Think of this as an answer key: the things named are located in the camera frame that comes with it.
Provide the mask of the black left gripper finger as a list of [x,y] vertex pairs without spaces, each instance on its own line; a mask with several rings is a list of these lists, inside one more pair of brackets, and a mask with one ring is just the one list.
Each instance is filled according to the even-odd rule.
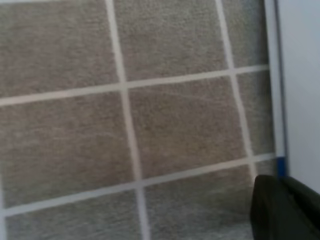
[[258,175],[250,224],[255,240],[318,240],[320,195],[289,176]]

